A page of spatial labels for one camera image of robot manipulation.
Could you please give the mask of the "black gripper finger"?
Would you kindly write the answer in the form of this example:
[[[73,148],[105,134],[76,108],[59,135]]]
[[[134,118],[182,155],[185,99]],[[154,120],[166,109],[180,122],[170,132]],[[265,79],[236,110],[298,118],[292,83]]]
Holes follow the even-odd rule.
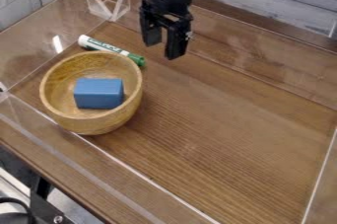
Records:
[[[142,12],[140,17],[142,40],[146,46],[158,44],[162,41],[162,30],[158,26],[157,19]]]
[[[190,24],[173,25],[168,28],[165,56],[168,60],[177,59],[185,54],[189,41]]]

